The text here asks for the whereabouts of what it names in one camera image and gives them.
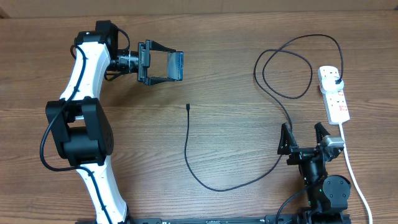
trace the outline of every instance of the white power strip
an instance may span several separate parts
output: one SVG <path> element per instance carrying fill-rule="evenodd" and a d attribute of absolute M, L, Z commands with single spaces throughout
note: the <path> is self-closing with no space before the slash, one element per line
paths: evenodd
<path fill-rule="evenodd" d="M 319 84 L 329 124 L 339 124 L 349 120 L 343 92 L 344 82 L 341 81 L 339 85 L 335 83 L 339 77 L 338 69 L 335 67 L 322 66 L 318 69 Z"/>
<path fill-rule="evenodd" d="M 349 120 L 349 113 L 346 98 L 343 92 L 344 82 L 336 84 L 335 80 L 339 79 L 340 75 L 338 73 L 338 69 L 332 66 L 322 66 L 318 69 L 318 77 L 319 77 L 319 87 L 322 92 L 323 101 L 325 103 L 326 115 L 328 116 L 329 124 L 338 124 L 340 128 L 341 138 L 343 138 L 344 142 L 344 132 L 343 132 L 343 123 Z M 372 212 L 371 209 L 362 194 L 361 189 L 356 182 L 354 172 L 351 168 L 351 164 L 349 163 L 349 157 L 347 152 L 346 144 L 344 144 L 344 157 L 346 159 L 348 172 L 353 180 L 355 189 L 358 191 L 359 196 L 361 197 L 366 211 L 368 212 L 369 224 L 373 224 Z"/>

